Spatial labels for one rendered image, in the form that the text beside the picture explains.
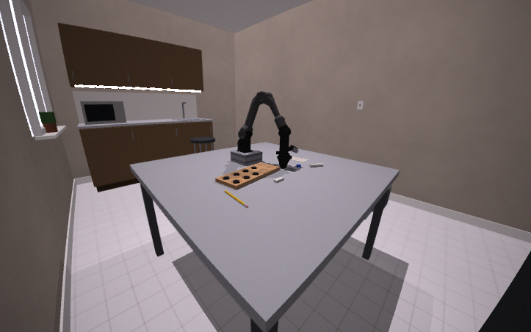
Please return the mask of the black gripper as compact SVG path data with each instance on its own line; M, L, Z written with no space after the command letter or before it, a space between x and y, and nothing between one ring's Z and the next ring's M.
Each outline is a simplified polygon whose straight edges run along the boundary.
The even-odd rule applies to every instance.
M289 160L292 159L292 156L289 155L288 152L289 152L288 148L282 148L282 147L279 148L279 151L276 151L276 154L279 155L279 156L277 156L278 161L279 161L279 165L283 166L283 168L286 168Z

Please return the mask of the tan wooden tray with round holes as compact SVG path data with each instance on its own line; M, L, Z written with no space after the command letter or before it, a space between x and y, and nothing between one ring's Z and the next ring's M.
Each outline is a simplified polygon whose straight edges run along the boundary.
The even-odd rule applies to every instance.
M256 167L256 169L251 169L252 167ZM268 168L271 168L271 169L268 169ZM248 170L248 172L243 172L243 170ZM264 178L265 176L268 176L269 174L272 174L278 170L280 170L280 167L278 166L269 165L269 164L260 162L255 165L242 168L241 170L237 170L232 173L225 174L224 176L217 177L215 178L215 181L220 184L226 185L227 187L231 187L237 190L243 186L246 186L254 181L259 180L260 178ZM239 173L239 176L234 176L234 173ZM253 175L253 173L259 173L259 174L255 176ZM228 176L229 179L223 180L223 177L225 176ZM250 178L244 179L244 176L250 176ZM239 180L239 183L233 184L234 180Z

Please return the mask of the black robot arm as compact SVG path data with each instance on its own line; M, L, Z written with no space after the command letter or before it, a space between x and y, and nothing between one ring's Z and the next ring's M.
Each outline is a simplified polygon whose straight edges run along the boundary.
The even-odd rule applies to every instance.
M291 134L291 129L286 125L285 118L280 116L278 108L275 104L275 99L272 96L272 93L258 92L251 102L248 116L246 118L245 124L238 132L240 140L238 140L238 150L242 153L252 152L250 149L250 139L253 135L253 122L258 112L259 105L266 104L272 110L272 113L275 116L275 123L278 127L278 134L280 136L280 147L288 148L289 147L289 135ZM271 97L270 97L271 96ZM256 99L256 100L255 100ZM261 102L261 103L260 103ZM289 151L292 151L297 154L299 151L293 145L290 145Z

